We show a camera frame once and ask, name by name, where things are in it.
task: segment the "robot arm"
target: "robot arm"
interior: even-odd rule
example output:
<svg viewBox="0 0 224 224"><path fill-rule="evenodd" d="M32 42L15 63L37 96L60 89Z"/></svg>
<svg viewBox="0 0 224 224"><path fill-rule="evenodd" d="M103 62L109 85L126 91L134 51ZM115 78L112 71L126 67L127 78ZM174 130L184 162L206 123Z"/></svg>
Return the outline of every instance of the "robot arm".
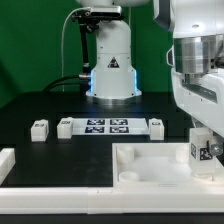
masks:
<svg viewBox="0 0 224 224"><path fill-rule="evenodd" d="M150 0L77 0L83 6L110 6L119 5L121 7L134 7L147 4Z"/></svg>
<svg viewBox="0 0 224 224"><path fill-rule="evenodd" d="M190 131L190 165L196 174L215 172L214 158L223 153L223 10L223 0L154 0L155 21L173 31L168 55L177 106L202 127Z"/></svg>

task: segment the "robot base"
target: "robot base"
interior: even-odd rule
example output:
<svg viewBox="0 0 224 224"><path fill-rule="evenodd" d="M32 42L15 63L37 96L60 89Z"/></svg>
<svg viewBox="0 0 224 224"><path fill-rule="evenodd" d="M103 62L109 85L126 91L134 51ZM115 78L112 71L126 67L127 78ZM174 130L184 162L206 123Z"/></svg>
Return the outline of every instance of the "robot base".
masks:
<svg viewBox="0 0 224 224"><path fill-rule="evenodd" d="M121 99L105 99L105 98L99 98L97 96L94 96L93 94L87 92L86 93L86 99L88 102L96 103L99 105L105 105L105 106L125 106L133 103L139 103L141 102L141 91L138 91L136 95L129 97L129 98L121 98Z"/></svg>

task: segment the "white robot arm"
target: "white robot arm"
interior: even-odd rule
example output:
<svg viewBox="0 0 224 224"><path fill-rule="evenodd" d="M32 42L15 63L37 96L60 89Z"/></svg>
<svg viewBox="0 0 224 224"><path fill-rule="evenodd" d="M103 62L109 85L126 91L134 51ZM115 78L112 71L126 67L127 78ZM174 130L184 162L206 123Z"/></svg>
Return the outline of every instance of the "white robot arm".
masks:
<svg viewBox="0 0 224 224"><path fill-rule="evenodd" d="M150 0L77 0L77 2L85 7L92 6L108 6L119 5L121 7L134 7L147 4Z"/></svg>
<svg viewBox="0 0 224 224"><path fill-rule="evenodd" d="M138 6L150 0L77 0L90 7L90 14L110 15L118 6ZM131 65L131 30L120 20L108 20L98 24L96 31L97 64L91 72L89 101L104 105L128 104L141 95L137 89L137 72Z"/></svg>
<svg viewBox="0 0 224 224"><path fill-rule="evenodd" d="M173 31L168 64L176 103L203 127L190 131L190 164L196 174L213 173L214 158L223 153L223 10L223 0L154 0L156 22Z"/></svg>

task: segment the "white cylinder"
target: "white cylinder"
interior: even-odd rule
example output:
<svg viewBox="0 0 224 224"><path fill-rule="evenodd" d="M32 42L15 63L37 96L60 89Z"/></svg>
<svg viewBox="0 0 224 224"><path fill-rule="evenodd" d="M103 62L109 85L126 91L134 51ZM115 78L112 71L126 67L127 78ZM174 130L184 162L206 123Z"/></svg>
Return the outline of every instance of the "white cylinder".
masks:
<svg viewBox="0 0 224 224"><path fill-rule="evenodd" d="M136 172L125 171L119 174L119 182L138 182L139 175Z"/></svg>
<svg viewBox="0 0 224 224"><path fill-rule="evenodd" d="M125 145L117 148L117 161L120 164L132 163L135 159L135 150L132 146Z"/></svg>

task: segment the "warning label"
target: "warning label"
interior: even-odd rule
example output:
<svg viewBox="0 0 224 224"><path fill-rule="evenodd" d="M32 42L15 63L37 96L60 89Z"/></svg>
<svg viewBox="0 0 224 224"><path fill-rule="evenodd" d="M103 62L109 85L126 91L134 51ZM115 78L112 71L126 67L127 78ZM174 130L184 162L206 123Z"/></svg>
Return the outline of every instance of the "warning label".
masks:
<svg viewBox="0 0 224 224"><path fill-rule="evenodd" d="M120 68L115 57L112 58L108 68Z"/></svg>

